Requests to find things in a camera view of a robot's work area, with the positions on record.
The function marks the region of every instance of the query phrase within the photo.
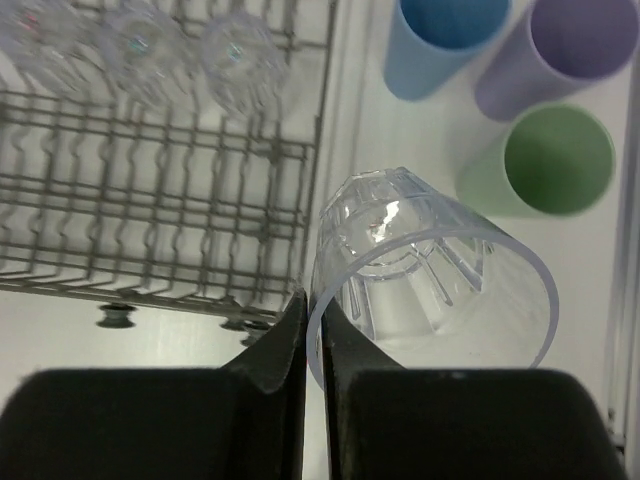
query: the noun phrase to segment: dish rack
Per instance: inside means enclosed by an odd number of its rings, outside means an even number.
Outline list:
[[[117,8],[72,3],[96,20]],[[239,2],[152,3],[197,38]],[[282,121],[148,112],[123,92],[77,104],[0,64],[0,290],[277,321],[306,255],[337,2],[243,7],[300,90]]]

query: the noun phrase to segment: transparent cup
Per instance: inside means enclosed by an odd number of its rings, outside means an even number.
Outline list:
[[[551,273],[522,243],[404,168],[347,180],[320,219],[307,335],[335,297],[391,358],[417,368],[526,368],[555,335]]]
[[[231,117],[278,117],[289,76],[268,26],[244,11],[216,17],[200,41],[209,90]]]
[[[169,15],[143,0],[110,12],[98,33],[109,73],[135,100],[151,109],[192,111],[197,55]]]
[[[65,0],[0,1],[0,49],[19,70],[61,97],[106,104],[114,90],[94,30]]]

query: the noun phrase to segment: upside-down glass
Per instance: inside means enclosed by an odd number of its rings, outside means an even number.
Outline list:
[[[200,56],[211,95],[229,115],[278,115],[289,69],[260,18],[243,11],[214,18]]]
[[[180,26],[143,0],[109,13],[98,45],[111,75],[135,100],[152,109],[192,110],[197,56]]]
[[[320,219],[307,334],[335,297],[347,318],[407,367],[540,363],[558,292],[529,248],[404,168],[351,177]]]
[[[65,0],[0,1],[0,48],[18,69],[61,97],[104,104],[113,87],[93,46],[94,27]]]

